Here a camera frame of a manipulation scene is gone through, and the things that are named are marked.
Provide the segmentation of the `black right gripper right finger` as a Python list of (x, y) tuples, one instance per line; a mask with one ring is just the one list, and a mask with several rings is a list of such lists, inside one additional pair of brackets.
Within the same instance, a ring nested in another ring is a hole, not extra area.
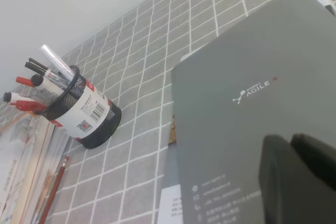
[(335, 148), (306, 134), (295, 134), (291, 146), (310, 171), (335, 191)]

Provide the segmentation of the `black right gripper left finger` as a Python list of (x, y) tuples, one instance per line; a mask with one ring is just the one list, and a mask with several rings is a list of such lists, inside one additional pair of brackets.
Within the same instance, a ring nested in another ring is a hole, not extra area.
[(335, 223), (335, 191), (279, 135), (264, 137), (259, 185), (265, 223)]

